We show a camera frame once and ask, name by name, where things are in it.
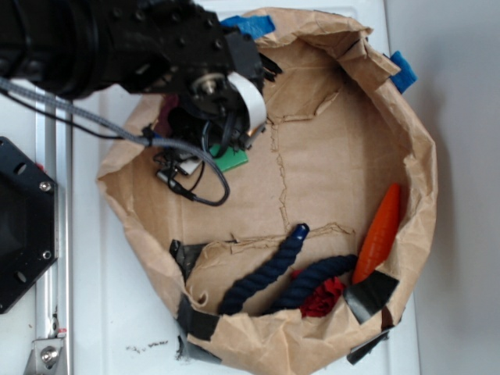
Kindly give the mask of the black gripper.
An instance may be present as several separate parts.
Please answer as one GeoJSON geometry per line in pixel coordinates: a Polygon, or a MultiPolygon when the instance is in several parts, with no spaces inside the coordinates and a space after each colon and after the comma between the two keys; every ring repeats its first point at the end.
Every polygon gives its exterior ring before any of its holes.
{"type": "Polygon", "coordinates": [[[265,130],[266,104],[263,98],[265,70],[206,73],[194,80],[166,76],[166,92],[180,96],[182,105],[195,118],[211,120],[228,130],[229,145],[251,148],[265,130]]]}

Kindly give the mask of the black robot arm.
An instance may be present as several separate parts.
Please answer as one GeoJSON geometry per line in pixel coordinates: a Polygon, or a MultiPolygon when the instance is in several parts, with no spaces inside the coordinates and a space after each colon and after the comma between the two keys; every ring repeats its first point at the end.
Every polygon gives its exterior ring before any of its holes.
{"type": "Polygon", "coordinates": [[[278,71],[245,19],[222,21],[193,1],[4,1],[1,76],[66,100],[113,85],[175,94],[224,145],[264,130],[263,88],[278,71]]]}

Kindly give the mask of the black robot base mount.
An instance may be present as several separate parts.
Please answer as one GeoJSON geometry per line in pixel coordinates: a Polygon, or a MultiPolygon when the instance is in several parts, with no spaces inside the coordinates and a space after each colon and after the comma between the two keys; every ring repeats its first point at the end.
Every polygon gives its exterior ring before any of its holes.
{"type": "Polygon", "coordinates": [[[1,137],[1,313],[55,261],[57,183],[1,137]]]}

